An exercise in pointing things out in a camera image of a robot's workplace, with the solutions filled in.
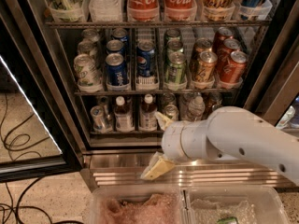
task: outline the bottle cap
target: bottle cap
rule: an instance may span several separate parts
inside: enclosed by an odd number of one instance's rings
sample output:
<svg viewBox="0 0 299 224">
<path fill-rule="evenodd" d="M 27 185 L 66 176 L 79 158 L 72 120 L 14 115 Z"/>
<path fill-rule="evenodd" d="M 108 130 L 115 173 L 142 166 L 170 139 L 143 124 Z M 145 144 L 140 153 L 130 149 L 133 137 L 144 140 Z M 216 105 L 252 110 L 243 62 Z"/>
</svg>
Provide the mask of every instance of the bottle cap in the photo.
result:
<svg viewBox="0 0 299 224">
<path fill-rule="evenodd" d="M 151 104 L 152 103 L 152 95 L 151 94 L 146 94 L 146 96 L 144 97 L 144 101 L 147 104 Z"/>
<path fill-rule="evenodd" d="M 195 102 L 197 105 L 200 105 L 201 103 L 204 102 L 203 97 L 202 97 L 202 96 L 196 96 L 195 99 L 194 99 L 194 102 Z"/>
<path fill-rule="evenodd" d="M 116 105 L 124 105 L 124 99 L 122 96 L 116 98 Z"/>
</svg>

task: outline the clear plastic lid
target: clear plastic lid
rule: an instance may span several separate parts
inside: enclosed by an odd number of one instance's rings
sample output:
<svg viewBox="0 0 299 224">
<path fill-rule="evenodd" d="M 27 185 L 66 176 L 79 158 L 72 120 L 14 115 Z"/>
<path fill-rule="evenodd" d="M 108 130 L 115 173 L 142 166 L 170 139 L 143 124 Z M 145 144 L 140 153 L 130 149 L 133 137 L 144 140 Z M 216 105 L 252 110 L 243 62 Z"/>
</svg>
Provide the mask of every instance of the clear plastic lid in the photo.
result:
<svg viewBox="0 0 299 224">
<path fill-rule="evenodd" d="M 116 98 L 116 105 L 119 105 L 119 106 L 124 105 L 124 98 L 122 96 L 118 96 Z"/>
<path fill-rule="evenodd" d="M 152 103 L 152 95 L 151 94 L 146 94 L 144 97 L 144 102 L 146 104 L 151 104 Z"/>
</svg>

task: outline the brown bottle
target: brown bottle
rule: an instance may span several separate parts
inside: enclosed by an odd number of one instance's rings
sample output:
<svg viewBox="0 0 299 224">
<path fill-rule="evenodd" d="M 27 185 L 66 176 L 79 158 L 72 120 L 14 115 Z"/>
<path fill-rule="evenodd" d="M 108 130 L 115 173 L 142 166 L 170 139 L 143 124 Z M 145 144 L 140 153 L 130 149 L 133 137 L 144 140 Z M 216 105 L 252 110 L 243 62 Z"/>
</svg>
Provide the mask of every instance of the brown bottle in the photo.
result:
<svg viewBox="0 0 299 224">
<path fill-rule="evenodd" d="M 143 131 L 157 130 L 157 119 L 155 112 L 157 105 L 153 102 L 151 94 L 146 94 L 140 106 L 140 128 Z"/>
<path fill-rule="evenodd" d="M 116 106 L 114 108 L 114 115 L 116 119 L 116 129 L 121 132 L 129 132 L 133 129 L 132 110 L 125 103 L 122 96 L 116 98 Z"/>
</svg>

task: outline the refrigerator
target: refrigerator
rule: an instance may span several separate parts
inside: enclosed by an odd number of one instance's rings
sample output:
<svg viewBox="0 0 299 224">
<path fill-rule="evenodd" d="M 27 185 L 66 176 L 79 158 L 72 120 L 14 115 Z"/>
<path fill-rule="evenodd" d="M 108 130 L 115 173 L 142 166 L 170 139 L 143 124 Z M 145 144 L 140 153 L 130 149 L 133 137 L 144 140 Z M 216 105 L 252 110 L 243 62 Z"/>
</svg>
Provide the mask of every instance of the refrigerator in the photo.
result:
<svg viewBox="0 0 299 224">
<path fill-rule="evenodd" d="M 157 101 L 164 93 L 177 97 L 184 93 L 220 92 L 222 104 L 247 109 L 272 125 L 278 125 L 299 93 L 298 71 L 298 0 L 269 0 L 272 8 L 262 20 L 255 21 L 164 21 L 152 22 L 54 21 L 49 16 L 50 0 L 0 0 L 1 4 L 1 64 L 11 74 L 24 96 L 32 104 L 40 120 L 60 149 L 60 154 L 23 161 L 0 163 L 2 181 L 42 175 L 80 171 L 90 188 L 110 185 L 148 184 L 140 179 L 152 155 L 161 151 L 163 130 L 144 132 L 138 127 L 138 108 L 142 96 L 155 95 Z M 163 3 L 160 3 L 161 15 Z M 130 36 L 132 53 L 131 84 L 127 91 L 96 92 L 78 89 L 74 58 L 84 29 L 102 32 L 103 44 L 115 28 L 125 28 Z M 154 37 L 157 64 L 162 66 L 163 37 L 168 28 L 179 28 L 185 39 L 190 59 L 196 38 L 213 35 L 220 27 L 232 28 L 249 55 L 249 66 L 238 88 L 207 88 L 196 90 L 188 81 L 184 89 L 170 91 L 164 86 L 162 68 L 157 87 L 139 89 L 135 80 L 135 45 L 144 35 Z M 122 133 L 115 130 L 98 133 L 93 129 L 90 111 L 98 97 L 113 100 L 120 95 L 132 96 L 135 128 Z M 285 126 L 283 132 L 299 134 L 298 129 Z M 173 171 L 150 183 L 176 183 L 183 187 L 201 184 L 254 184 L 276 188 L 294 187 L 275 170 L 256 163 L 233 161 L 217 163 L 198 160 L 177 166 Z"/>
</svg>

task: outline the bottle label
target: bottle label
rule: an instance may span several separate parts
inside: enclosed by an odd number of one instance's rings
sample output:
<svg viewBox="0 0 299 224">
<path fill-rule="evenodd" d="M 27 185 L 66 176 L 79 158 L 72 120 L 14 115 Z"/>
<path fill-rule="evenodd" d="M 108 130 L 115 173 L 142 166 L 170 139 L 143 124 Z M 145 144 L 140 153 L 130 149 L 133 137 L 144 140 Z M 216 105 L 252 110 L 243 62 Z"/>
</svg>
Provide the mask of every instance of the bottle label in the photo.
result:
<svg viewBox="0 0 299 224">
<path fill-rule="evenodd" d="M 128 112 L 125 115 L 115 114 L 116 128 L 120 130 L 130 130 L 133 127 L 132 113 Z"/>
<path fill-rule="evenodd" d="M 155 117 L 155 109 L 152 112 L 145 113 L 140 111 L 140 127 L 149 131 L 157 130 L 157 119 Z"/>
</svg>

